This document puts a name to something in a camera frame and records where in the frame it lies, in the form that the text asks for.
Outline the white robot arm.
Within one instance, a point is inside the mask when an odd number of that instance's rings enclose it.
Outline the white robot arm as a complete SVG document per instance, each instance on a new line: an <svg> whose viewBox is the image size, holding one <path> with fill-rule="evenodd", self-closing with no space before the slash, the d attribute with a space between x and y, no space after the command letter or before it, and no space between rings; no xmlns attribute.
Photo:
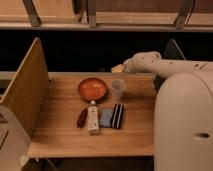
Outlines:
<svg viewBox="0 0 213 171"><path fill-rule="evenodd" d="M164 79L154 107L154 171L213 171L213 62L140 52L114 73Z"/></svg>

